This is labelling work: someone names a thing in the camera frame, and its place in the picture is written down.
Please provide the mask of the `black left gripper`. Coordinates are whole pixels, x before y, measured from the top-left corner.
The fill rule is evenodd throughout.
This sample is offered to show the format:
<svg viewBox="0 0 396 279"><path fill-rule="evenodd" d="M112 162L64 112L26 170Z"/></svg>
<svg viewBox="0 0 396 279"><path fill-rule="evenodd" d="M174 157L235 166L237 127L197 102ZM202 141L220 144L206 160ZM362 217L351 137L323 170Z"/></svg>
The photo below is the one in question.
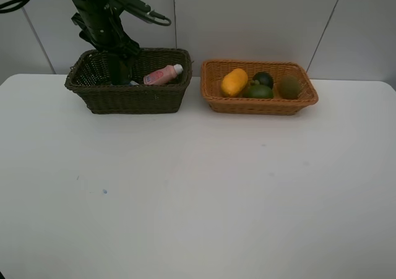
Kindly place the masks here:
<svg viewBox="0 0 396 279"><path fill-rule="evenodd" d="M97 50L120 58L137 58L140 46L125 33L119 15L110 0L72 0L77 13L72 21L78 25L84 40Z"/></svg>

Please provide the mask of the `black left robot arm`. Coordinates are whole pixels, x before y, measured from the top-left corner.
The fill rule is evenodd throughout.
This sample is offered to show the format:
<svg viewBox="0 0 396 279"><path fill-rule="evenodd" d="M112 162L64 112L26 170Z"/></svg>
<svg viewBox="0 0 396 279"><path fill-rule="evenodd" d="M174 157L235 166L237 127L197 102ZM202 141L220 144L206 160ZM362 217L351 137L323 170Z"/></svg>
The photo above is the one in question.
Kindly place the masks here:
<svg viewBox="0 0 396 279"><path fill-rule="evenodd" d="M137 58L140 46L125 33L119 15L131 0L72 0L77 12L72 21L80 27L79 36L98 51L121 59ZM21 5L29 0L20 0Z"/></svg>

